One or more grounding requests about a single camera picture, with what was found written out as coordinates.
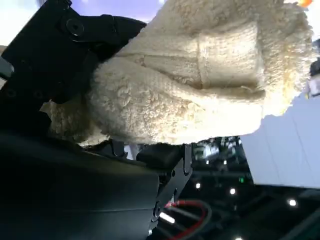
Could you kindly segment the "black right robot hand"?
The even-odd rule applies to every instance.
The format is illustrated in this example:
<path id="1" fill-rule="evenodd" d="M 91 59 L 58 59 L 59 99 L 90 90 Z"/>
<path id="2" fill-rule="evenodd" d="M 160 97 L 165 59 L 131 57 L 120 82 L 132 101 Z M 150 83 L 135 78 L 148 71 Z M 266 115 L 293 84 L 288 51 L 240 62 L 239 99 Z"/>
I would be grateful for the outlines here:
<path id="1" fill-rule="evenodd" d="M 192 147 L 158 144 L 143 161 L 111 141 L 100 151 L 49 136 L 48 101 L 88 86 L 96 65 L 145 26 L 81 16 L 48 0 L 0 57 L 0 237 L 3 240 L 144 240 L 192 174 Z"/>

